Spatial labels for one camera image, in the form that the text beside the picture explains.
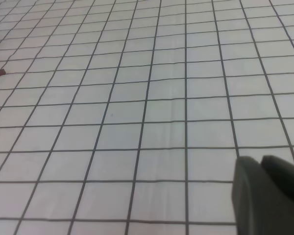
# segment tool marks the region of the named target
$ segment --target black grid line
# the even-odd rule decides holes
[[[165,123],[188,123],[188,122],[213,122],[213,121],[253,121],[253,120],[280,120],[279,117],[254,117],[254,118],[215,118],[215,119],[195,119],[195,120],[171,120],[171,121],[145,121],[145,122],[112,122],[104,123],[103,126],[111,125],[133,125],[133,124],[165,124]],[[283,117],[284,120],[293,120],[294,117]],[[100,126],[100,123],[85,123],[85,124],[64,124],[64,125],[29,125],[26,128],[37,128],[37,127],[65,127],[65,126]],[[0,129],[10,129],[10,128],[22,128],[23,126],[0,126]]]
[[[188,118],[187,118],[187,0],[185,0],[184,18],[184,173],[185,173],[185,235],[189,232],[189,197],[188,197]]]
[[[234,126],[234,121],[233,121],[233,114],[232,114],[232,109],[231,109],[229,90],[227,87],[227,80],[226,80],[225,68],[224,68],[224,64],[223,64],[223,56],[222,56],[222,50],[221,50],[221,44],[220,44],[220,38],[219,38],[218,24],[217,24],[217,18],[216,18],[216,14],[215,14],[215,7],[214,7],[213,0],[211,0],[211,4],[212,4],[213,13],[214,13],[215,26],[216,26],[216,31],[217,31],[217,40],[218,40],[218,44],[219,44],[220,60],[221,60],[221,66],[222,66],[222,73],[223,73],[223,80],[224,80],[224,86],[225,86],[227,105],[228,105],[229,115],[230,115],[230,120],[231,120],[233,141],[234,141],[234,145],[236,148],[236,157],[238,158],[240,156],[240,154],[239,154],[239,149],[238,149],[238,144],[237,144],[237,139],[236,139],[235,126]]]
[[[239,146],[239,149],[274,149],[274,148],[289,148],[289,145],[268,145],[268,146]],[[181,149],[184,150],[184,147],[159,147],[159,148],[109,148],[109,149],[97,149],[97,152],[109,152],[109,151],[145,151],[145,150],[177,150]],[[188,147],[187,149],[233,149],[235,147],[210,147],[210,146],[203,146],[203,147]],[[31,151],[0,151],[0,153],[63,153],[63,152],[92,152],[92,149],[65,149],[65,150],[31,150]]]
[[[133,175],[134,182],[132,183],[132,189],[131,189],[131,195],[130,195],[130,201],[129,201],[129,206],[128,206],[128,213],[127,213],[127,220],[131,219],[131,213],[132,213],[132,207],[133,207],[133,200],[134,200],[134,193],[135,193],[135,186],[136,186],[135,180],[136,180],[137,170],[138,170],[140,149],[141,149],[141,146],[142,146],[144,122],[145,122],[146,109],[147,109],[148,92],[149,92],[149,86],[150,86],[150,80],[151,80],[151,71],[152,71],[152,64],[153,64],[153,57],[154,57],[154,49],[155,49],[155,46],[156,46],[156,35],[157,35],[158,25],[159,25],[159,16],[160,16],[160,11],[161,11],[161,4],[162,4],[162,0],[160,0],[160,3],[159,3],[159,11],[158,11],[158,18],[157,18],[157,24],[156,24],[156,30],[155,30],[155,38],[154,38],[154,41],[153,41],[153,50],[152,50],[152,54],[151,54],[151,62],[150,62],[148,83],[147,83],[147,89],[146,89],[146,98],[145,98],[145,103],[144,103],[143,119],[142,119],[142,124],[141,124],[141,130],[140,130],[140,136],[139,136],[139,142],[138,142],[138,151],[137,151],[137,155],[136,155],[134,175]],[[125,227],[124,235],[128,235],[129,226],[130,226],[130,223],[127,222],[126,227]]]
[[[281,113],[280,113],[280,110],[279,110],[278,104],[277,104],[277,102],[276,102],[276,99],[275,99],[275,96],[274,96],[274,92],[273,92],[273,90],[272,90],[272,87],[271,87],[270,81],[269,81],[269,79],[268,79],[268,74],[266,73],[266,70],[265,70],[265,67],[264,67],[263,61],[262,61],[262,59],[261,59],[261,57],[260,57],[260,53],[259,53],[259,50],[258,50],[258,47],[257,47],[256,41],[255,41],[255,38],[254,38],[253,32],[252,32],[252,30],[251,30],[251,28],[250,28],[250,24],[249,24],[249,21],[248,21],[248,18],[247,18],[246,12],[245,12],[245,10],[244,10],[243,4],[242,4],[242,0],[239,0],[239,1],[240,1],[240,5],[241,5],[241,7],[242,7],[243,13],[244,13],[244,16],[245,16],[246,22],[247,22],[247,24],[248,24],[248,27],[249,27],[249,31],[250,31],[251,37],[252,37],[253,42],[254,42],[254,45],[255,45],[255,49],[256,49],[257,55],[258,55],[258,57],[259,57],[259,62],[260,62],[261,68],[262,68],[262,70],[263,70],[263,72],[264,72],[264,75],[265,75],[265,78],[266,78],[266,81],[267,81],[267,84],[268,84],[268,87],[269,87],[269,90],[270,90],[270,93],[271,93],[271,97],[272,97],[272,100],[273,100],[273,102],[274,102],[274,106],[275,106],[276,111],[277,111],[277,113],[278,113],[278,116],[279,116],[279,119],[280,119],[280,122],[281,122],[281,125],[282,125],[282,128],[283,128],[283,131],[284,131],[284,133],[285,133],[285,137],[286,137],[287,142],[288,142],[288,144],[289,144],[289,147],[290,147],[290,150],[291,150],[291,154],[292,154],[292,157],[293,157],[293,160],[294,160],[294,149],[293,149],[293,147],[292,147],[292,144],[291,144],[291,140],[290,140],[289,134],[288,134],[288,132],[287,132],[287,130],[286,130],[286,127],[285,127],[284,121],[283,121],[283,119],[282,119],[282,116],[281,116]]]
[[[0,217],[0,220],[19,220],[14,217]],[[185,221],[166,220],[139,220],[139,219],[45,219],[45,218],[24,218],[23,221],[48,221],[48,222],[101,222],[101,223],[143,223],[143,224],[186,224]],[[213,225],[213,226],[235,226],[234,222],[201,222],[190,221],[190,225]]]

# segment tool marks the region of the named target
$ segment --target black plastic part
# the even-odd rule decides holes
[[[275,185],[294,201],[294,166],[275,156],[264,156],[261,166]]]
[[[238,235],[294,235],[294,201],[250,157],[236,160],[232,201]]]

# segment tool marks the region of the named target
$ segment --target white surface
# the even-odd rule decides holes
[[[271,2],[0,0],[0,235],[235,235],[237,154],[294,164]]]

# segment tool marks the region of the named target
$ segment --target white grid mat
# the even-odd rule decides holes
[[[294,0],[0,0],[1,68],[0,235],[234,235],[294,164]]]

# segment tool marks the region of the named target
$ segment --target grid line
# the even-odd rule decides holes
[[[236,157],[239,158],[240,154],[239,154],[239,149],[238,149],[238,144],[237,144],[237,139],[236,139],[235,126],[234,126],[234,121],[233,121],[233,114],[232,114],[232,109],[231,109],[229,90],[228,90],[228,87],[227,87],[227,80],[226,80],[225,68],[224,68],[224,64],[223,64],[223,57],[222,57],[221,43],[220,43],[220,38],[219,38],[218,24],[217,24],[217,18],[216,18],[216,14],[215,14],[215,7],[214,7],[214,1],[213,0],[211,0],[211,4],[212,4],[212,9],[213,9],[213,13],[214,13],[214,19],[215,19],[217,40],[218,40],[218,46],[219,46],[219,53],[220,53],[220,60],[221,60],[221,66],[222,66],[222,73],[223,73],[223,80],[224,80],[224,86],[225,86],[227,105],[228,105],[230,121],[231,121],[231,127],[232,127],[233,141],[234,141],[235,150],[236,150]]]

